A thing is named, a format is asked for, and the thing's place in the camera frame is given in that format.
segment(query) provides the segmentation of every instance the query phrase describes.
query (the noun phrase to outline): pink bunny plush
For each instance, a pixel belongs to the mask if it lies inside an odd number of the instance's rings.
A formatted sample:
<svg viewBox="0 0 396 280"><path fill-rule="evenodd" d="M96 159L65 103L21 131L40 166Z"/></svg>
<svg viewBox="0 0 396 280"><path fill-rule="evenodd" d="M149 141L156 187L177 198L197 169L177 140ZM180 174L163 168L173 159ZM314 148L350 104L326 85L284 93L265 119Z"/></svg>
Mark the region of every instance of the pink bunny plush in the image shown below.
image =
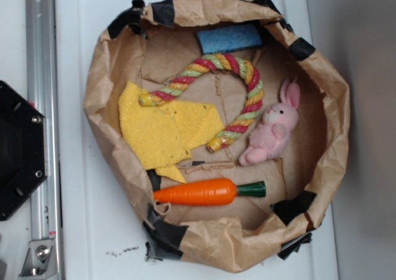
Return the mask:
<svg viewBox="0 0 396 280"><path fill-rule="evenodd" d="M280 103L266 109L262 122L249 135L249 147L239 157L243 166L275 159L285 149L298 122L300 90L287 79L280 88Z"/></svg>

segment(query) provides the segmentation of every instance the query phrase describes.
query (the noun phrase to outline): paper bag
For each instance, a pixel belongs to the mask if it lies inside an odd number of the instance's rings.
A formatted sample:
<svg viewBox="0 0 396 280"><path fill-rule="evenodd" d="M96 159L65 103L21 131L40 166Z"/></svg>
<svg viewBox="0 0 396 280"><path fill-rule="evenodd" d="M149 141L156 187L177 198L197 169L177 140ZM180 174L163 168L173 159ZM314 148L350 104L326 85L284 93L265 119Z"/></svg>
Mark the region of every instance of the paper bag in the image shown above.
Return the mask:
<svg viewBox="0 0 396 280"><path fill-rule="evenodd" d="M309 240L309 233L320 226L344 176L350 124L347 84L320 52L295 35L271 0L133 3L99 38L84 109L106 161L142 221L148 256L231 272L276 253L285 257L293 243ZM284 79L297 79L298 126L278 159L249 167L238 164L261 113L233 145L216 153L205 146L193 149L192 158L178 168L188 182L226 177L239 185L264 180L267 197L236 198L211 208L157 205L153 190L177 183L143 169L121 135L118 98L127 81L158 90L201 57L197 31L245 22L259 27L264 45L232 54L259 70L265 90L261 112L278 102ZM226 126L241 112L246 93L240 78L218 71L201 76L177 99L214 104Z"/></svg>

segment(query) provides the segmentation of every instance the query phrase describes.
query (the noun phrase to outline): orange carrot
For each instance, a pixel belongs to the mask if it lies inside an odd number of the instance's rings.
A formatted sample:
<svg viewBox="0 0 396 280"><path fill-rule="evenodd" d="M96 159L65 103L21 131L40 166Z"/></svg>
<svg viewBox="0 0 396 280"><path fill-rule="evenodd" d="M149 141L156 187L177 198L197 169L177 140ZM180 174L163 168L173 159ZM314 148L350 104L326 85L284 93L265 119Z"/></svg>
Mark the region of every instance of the orange carrot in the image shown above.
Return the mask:
<svg viewBox="0 0 396 280"><path fill-rule="evenodd" d="M265 196L264 181L236 186L227 178L203 180L154 191L154 200L191 206L218 206L230 204L241 195Z"/></svg>

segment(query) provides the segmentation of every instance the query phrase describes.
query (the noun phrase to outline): braided rope ring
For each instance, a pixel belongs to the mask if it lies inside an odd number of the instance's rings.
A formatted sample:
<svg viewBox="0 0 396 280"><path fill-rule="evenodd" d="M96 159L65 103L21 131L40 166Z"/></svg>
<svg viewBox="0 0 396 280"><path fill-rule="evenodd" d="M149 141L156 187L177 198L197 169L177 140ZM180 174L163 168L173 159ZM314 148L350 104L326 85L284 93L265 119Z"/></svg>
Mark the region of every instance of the braided rope ring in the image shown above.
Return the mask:
<svg viewBox="0 0 396 280"><path fill-rule="evenodd" d="M166 87L143 94L139 97L139 102L144 107L154 107L163 105L180 96L197 77L208 71L216 69L226 69L239 75L247 85L247 100L241 114L222 132L218 133L208 144L208 150L215 152L219 149L234 143L259 115L264 97L263 82L259 71L248 60L234 57L231 54L204 55L196 59L185 68Z"/></svg>

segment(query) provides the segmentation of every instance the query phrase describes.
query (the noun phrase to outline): yellow felt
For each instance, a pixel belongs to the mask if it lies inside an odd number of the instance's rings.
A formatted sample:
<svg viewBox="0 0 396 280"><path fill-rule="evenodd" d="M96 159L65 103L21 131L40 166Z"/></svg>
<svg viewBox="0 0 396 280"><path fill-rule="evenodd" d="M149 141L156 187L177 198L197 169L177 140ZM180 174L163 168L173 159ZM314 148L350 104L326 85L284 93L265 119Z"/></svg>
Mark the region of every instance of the yellow felt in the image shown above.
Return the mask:
<svg viewBox="0 0 396 280"><path fill-rule="evenodd" d="M159 175L184 183L183 175L173 166L191 158L191 149L207 144L224 125L210 103L172 101L160 107L142 107L139 96L146 93L128 81L121 94L118 107L123 138L144 169L157 168Z"/></svg>

